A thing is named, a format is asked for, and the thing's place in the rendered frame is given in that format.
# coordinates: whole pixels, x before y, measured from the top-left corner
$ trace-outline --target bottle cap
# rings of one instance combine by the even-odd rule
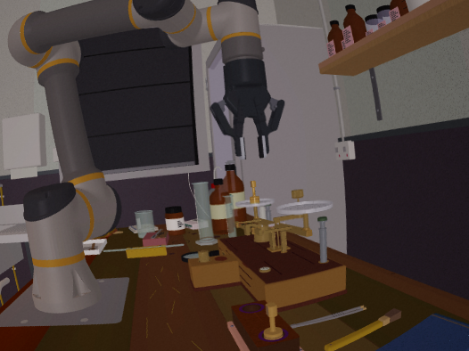
[[[381,11],[384,11],[384,10],[390,10],[391,7],[388,5],[388,4],[384,4],[383,6],[380,6],[376,9],[376,12],[381,12]]]
[[[377,20],[378,16],[375,14],[370,14],[369,16],[365,17],[365,22],[368,22],[369,20]]]
[[[179,213],[179,212],[182,212],[183,210],[181,209],[180,206],[173,206],[170,208],[165,208],[164,211],[170,214],[170,213]]]

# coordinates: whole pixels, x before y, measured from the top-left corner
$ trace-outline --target pink object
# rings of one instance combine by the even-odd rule
[[[249,351],[248,346],[244,342],[243,337],[239,333],[238,329],[235,327],[235,324],[233,322],[228,322],[227,324],[228,324],[228,330],[230,331],[234,339],[234,342],[239,347],[239,351]]]
[[[353,40],[353,35],[351,32],[351,26],[348,26],[342,31],[343,41],[345,42],[345,47],[349,47],[355,43]]]
[[[144,237],[144,246],[160,246],[160,245],[168,245],[169,235],[168,232],[166,233],[166,237],[162,238],[155,238],[150,239],[156,232],[147,233]]]
[[[335,45],[333,44],[333,40],[327,43],[327,53],[329,53],[329,57],[335,55]]]
[[[400,17],[398,7],[396,7],[395,9],[390,10],[390,17],[391,17],[391,22],[394,22],[396,19],[398,19]]]

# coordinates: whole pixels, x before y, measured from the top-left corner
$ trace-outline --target shelf bracket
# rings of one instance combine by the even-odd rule
[[[381,111],[380,95],[378,93],[378,83],[376,82],[376,74],[374,68],[370,69],[371,86],[373,87],[374,109],[376,110],[376,117],[378,120],[383,120]]]

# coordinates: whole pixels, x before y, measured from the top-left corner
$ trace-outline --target yellow block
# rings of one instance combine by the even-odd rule
[[[126,249],[127,258],[142,258],[142,257],[155,257],[166,256],[166,246],[148,249]]]

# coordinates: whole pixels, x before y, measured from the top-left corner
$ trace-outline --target brass balance scale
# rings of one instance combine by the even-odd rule
[[[243,228],[245,235],[254,235],[255,242],[269,242],[269,247],[267,248],[270,252],[281,252],[286,253],[288,249],[286,232],[295,233],[301,236],[312,236],[313,232],[309,228],[309,219],[308,214],[302,215],[289,215],[289,216],[279,216],[274,218],[274,223],[269,222],[268,220],[259,218],[258,207],[271,205],[274,203],[271,199],[260,199],[256,195],[256,182],[251,181],[252,196],[248,201],[240,201],[236,203],[236,206],[242,207],[252,207],[254,208],[254,218],[245,222],[236,222],[236,228]],[[296,199],[297,202],[303,197],[303,190],[293,190],[292,198]],[[283,224],[281,222],[303,218],[303,228],[293,227],[288,224]]]

